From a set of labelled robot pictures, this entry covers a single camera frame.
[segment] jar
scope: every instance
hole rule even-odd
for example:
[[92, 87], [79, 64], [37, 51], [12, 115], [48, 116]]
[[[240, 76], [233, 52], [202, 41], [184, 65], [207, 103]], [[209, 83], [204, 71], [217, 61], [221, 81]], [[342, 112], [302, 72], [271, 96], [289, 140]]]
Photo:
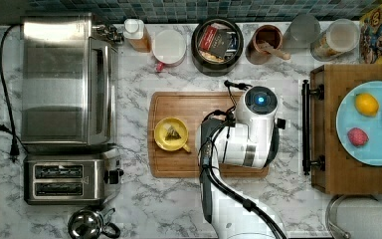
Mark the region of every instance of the jar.
[[151, 51], [151, 38], [145, 28], [144, 22], [139, 19], [126, 19], [123, 36], [137, 52]]
[[358, 27], [350, 20], [338, 19], [311, 43], [310, 50], [316, 60], [327, 62], [352, 51], [358, 42]]

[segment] wooden cutting board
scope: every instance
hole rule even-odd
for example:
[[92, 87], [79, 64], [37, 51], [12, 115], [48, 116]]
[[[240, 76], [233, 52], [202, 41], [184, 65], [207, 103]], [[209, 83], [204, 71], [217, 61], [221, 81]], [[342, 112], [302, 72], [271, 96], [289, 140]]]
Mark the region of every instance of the wooden cutting board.
[[[241, 94], [235, 93], [238, 101]], [[151, 173], [155, 177], [199, 177], [198, 151], [195, 149], [195, 133], [203, 118], [214, 110], [225, 111], [231, 107], [228, 93], [220, 92], [156, 92], [151, 99], [148, 113], [147, 145]], [[167, 117], [185, 122], [189, 130], [187, 144], [191, 153], [184, 149], [165, 151], [154, 141], [154, 128]], [[226, 177], [265, 177], [269, 169], [249, 168], [220, 164], [222, 176]]]

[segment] lemon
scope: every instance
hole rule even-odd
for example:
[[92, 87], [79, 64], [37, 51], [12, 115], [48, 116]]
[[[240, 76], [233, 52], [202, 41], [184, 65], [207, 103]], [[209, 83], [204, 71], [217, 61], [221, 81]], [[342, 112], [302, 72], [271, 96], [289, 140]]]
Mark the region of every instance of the lemon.
[[380, 108], [377, 100], [369, 93], [356, 95], [355, 107], [360, 114], [367, 117], [375, 117]]

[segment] toaster oven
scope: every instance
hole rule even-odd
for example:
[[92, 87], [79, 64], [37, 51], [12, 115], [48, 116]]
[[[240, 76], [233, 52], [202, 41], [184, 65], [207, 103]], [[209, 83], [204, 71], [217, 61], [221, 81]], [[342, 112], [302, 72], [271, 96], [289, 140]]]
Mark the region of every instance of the toaster oven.
[[115, 143], [113, 31], [94, 14], [24, 19], [21, 140], [30, 152]]
[[97, 154], [33, 155], [24, 160], [24, 200], [30, 205], [102, 205], [120, 191], [116, 149]]

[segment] tray handle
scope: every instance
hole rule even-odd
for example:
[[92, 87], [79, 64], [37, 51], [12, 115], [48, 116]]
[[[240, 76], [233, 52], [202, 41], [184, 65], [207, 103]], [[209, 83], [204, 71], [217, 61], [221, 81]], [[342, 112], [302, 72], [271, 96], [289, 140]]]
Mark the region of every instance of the tray handle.
[[302, 84], [302, 168], [304, 175], [309, 175], [311, 166], [318, 166], [325, 171], [325, 157], [321, 155], [316, 161], [311, 161], [310, 154], [310, 117], [309, 117], [309, 97], [317, 96], [320, 101], [324, 100], [324, 85], [319, 85], [316, 89], [310, 90], [308, 80], [303, 80]]

